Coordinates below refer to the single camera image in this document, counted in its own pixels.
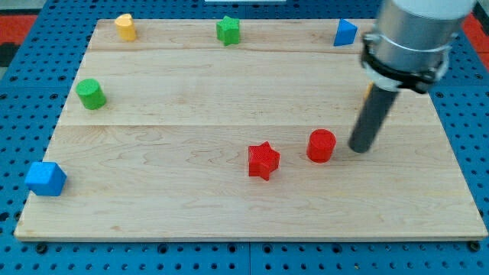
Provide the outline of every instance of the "blue triangular prism block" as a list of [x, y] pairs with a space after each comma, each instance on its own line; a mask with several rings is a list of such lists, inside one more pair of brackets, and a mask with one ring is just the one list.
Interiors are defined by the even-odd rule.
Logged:
[[338, 30], [336, 31], [335, 43], [333, 46], [343, 46], [353, 44], [357, 35], [358, 27], [345, 19], [340, 19]]

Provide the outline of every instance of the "toy block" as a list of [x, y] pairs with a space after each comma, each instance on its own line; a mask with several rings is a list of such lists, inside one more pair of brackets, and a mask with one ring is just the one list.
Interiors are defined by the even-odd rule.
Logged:
[[217, 30], [217, 39], [224, 43], [224, 46], [229, 44], [239, 44], [239, 19], [225, 16], [215, 26]]
[[88, 110], [98, 109], [107, 102], [99, 82], [95, 79], [80, 81], [76, 85], [76, 94]]
[[270, 173], [278, 168], [280, 154], [272, 149], [268, 141], [259, 146], [248, 147], [249, 176], [270, 179]]
[[340, 19], [333, 46], [353, 44], [353, 41], [355, 41], [355, 36], [357, 35], [357, 30], [357, 26], [346, 21], [345, 19]]
[[117, 33], [119, 37], [126, 41], [136, 40], [136, 27], [134, 26], [134, 21], [130, 14], [125, 14], [117, 17], [115, 19], [115, 27], [117, 28]]
[[38, 196], [59, 196], [66, 174], [54, 162], [34, 162], [25, 177], [25, 185]]
[[333, 149], [335, 149], [336, 137], [326, 130], [315, 130], [309, 137], [307, 145], [307, 157], [316, 163], [325, 163], [331, 158]]

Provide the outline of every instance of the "blue pegboard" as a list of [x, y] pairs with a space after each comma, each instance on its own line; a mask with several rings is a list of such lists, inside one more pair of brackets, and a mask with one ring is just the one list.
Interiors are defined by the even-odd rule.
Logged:
[[[61, 244], [13, 237], [28, 191], [100, 18], [375, 18], [381, 1], [48, 0], [0, 82], [0, 273], [487, 273], [489, 242], [362, 244]], [[461, 35], [430, 96], [489, 225], [489, 75]]]

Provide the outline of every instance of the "blue cube block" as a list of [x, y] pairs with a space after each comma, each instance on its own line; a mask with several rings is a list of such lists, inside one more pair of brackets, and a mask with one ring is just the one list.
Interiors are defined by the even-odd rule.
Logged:
[[345, 19], [340, 19], [338, 30], [336, 31], [335, 43], [333, 46], [343, 46], [353, 44], [357, 35], [358, 27]]
[[25, 177], [25, 185], [38, 196], [59, 196], [66, 174], [54, 162], [34, 162]]

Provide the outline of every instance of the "wooden board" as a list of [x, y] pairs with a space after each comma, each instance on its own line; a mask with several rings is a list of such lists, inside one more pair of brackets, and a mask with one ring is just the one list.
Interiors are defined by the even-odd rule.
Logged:
[[[241, 22], [223, 47], [215, 21], [137, 20], [120, 41], [101, 20], [45, 160], [68, 180], [29, 195], [22, 241], [444, 241], [487, 231], [428, 96], [402, 92], [373, 150], [346, 145], [369, 80], [361, 44], [333, 47], [336, 20]], [[372, 21], [353, 20], [360, 32]], [[311, 131], [338, 143], [306, 156]], [[269, 182], [248, 176], [248, 146], [281, 153]]]

